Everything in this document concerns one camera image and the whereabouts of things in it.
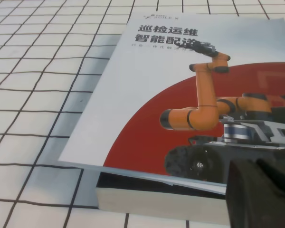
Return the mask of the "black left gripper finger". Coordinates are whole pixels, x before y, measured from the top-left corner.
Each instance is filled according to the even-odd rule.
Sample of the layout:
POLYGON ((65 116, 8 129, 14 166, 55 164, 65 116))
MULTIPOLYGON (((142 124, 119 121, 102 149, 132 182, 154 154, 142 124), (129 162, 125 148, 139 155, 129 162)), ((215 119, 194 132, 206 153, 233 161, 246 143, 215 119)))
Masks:
POLYGON ((232 228, 285 228, 285 149, 232 160, 226 204, 232 228))

